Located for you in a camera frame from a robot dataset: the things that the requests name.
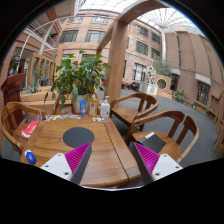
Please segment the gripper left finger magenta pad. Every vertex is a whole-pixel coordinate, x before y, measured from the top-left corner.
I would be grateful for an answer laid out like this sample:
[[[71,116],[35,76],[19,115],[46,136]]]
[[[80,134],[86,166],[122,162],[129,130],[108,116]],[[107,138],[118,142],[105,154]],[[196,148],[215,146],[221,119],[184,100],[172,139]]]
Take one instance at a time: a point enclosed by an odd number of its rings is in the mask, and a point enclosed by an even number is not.
[[[41,168],[49,173],[79,185],[91,153],[91,143],[88,142],[66,154],[55,154],[50,160],[42,165]]]

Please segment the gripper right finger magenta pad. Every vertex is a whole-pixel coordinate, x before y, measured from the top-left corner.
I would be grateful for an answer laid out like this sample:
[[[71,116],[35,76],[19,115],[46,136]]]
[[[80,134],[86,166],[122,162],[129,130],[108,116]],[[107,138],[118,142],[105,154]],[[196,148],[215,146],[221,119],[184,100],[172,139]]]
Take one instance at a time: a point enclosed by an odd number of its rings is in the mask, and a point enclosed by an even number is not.
[[[154,182],[182,169],[168,154],[157,154],[151,149],[134,144],[133,154],[143,182]]]

